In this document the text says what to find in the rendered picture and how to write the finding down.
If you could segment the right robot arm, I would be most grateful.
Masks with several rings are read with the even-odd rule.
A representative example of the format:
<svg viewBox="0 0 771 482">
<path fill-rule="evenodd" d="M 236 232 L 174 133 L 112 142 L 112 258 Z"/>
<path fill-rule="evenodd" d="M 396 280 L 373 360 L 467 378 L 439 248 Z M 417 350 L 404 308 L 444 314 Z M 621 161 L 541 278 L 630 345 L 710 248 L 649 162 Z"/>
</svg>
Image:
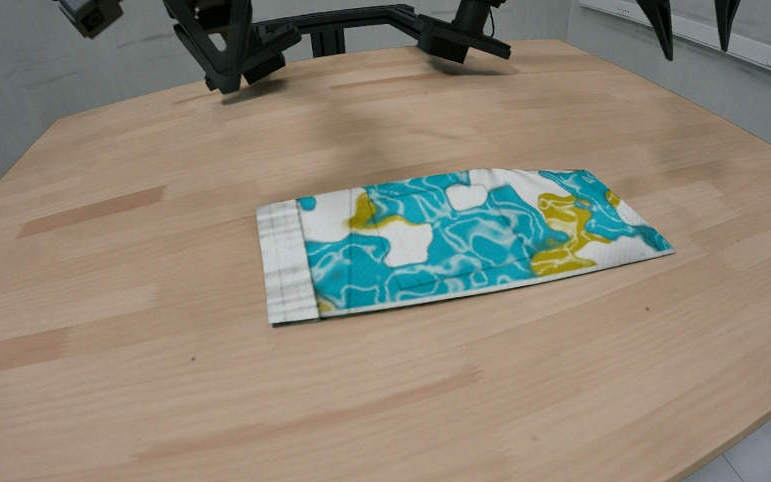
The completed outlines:
<svg viewBox="0 0 771 482">
<path fill-rule="evenodd" d="M 122 14 L 120 0 L 58 0 L 61 10 L 75 29 L 85 37 L 93 38 Z M 291 23 L 260 37 L 250 25 L 244 60 L 295 33 Z M 261 39 L 261 40 L 260 40 Z"/>
</svg>

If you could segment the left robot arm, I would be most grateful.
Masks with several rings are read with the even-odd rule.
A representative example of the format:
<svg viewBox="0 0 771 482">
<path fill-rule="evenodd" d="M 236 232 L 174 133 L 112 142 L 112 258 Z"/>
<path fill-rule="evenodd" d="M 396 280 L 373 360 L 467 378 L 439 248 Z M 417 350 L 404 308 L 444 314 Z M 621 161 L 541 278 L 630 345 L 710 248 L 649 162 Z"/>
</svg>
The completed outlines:
<svg viewBox="0 0 771 482">
<path fill-rule="evenodd" d="M 483 28 L 491 10 L 488 7 L 492 6 L 499 9 L 501 3 L 504 4 L 505 2 L 506 0 L 461 0 L 456 16 L 454 20 L 451 21 L 451 23 L 446 21 L 444 22 L 443 20 L 429 17 L 420 13 L 418 18 L 429 24 L 454 31 L 510 51 L 510 45 L 483 34 Z"/>
</svg>

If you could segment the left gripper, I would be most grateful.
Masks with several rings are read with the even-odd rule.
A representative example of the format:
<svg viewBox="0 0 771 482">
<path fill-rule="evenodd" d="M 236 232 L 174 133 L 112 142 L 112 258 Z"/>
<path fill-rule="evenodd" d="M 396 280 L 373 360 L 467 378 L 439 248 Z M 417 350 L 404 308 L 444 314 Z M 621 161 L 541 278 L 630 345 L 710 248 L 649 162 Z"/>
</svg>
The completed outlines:
<svg viewBox="0 0 771 482">
<path fill-rule="evenodd" d="M 670 0 L 637 0 L 637 2 L 653 24 L 666 58 L 674 60 Z M 740 2 L 741 0 L 715 0 L 721 46 L 724 51 L 729 49 L 733 20 Z"/>
</svg>

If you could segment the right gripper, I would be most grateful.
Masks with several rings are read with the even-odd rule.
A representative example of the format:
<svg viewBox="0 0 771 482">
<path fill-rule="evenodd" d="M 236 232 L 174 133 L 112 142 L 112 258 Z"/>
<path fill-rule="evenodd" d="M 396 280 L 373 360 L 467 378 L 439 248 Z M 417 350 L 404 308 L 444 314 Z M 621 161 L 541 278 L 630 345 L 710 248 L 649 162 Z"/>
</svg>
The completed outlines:
<svg viewBox="0 0 771 482">
<path fill-rule="evenodd" d="M 199 9 L 195 13 L 196 7 L 221 1 L 224 1 L 224 4 Z M 217 89 L 222 94 L 237 91 L 252 19 L 251 0 L 248 2 L 247 0 L 162 0 L 162 2 L 168 16 L 175 17 L 178 21 L 172 24 L 176 37 Z M 195 18 L 194 15 L 197 17 Z M 223 30 L 227 30 L 225 45 L 223 49 L 217 49 L 207 34 Z M 222 72 L 226 71 L 229 73 L 223 75 Z"/>
</svg>

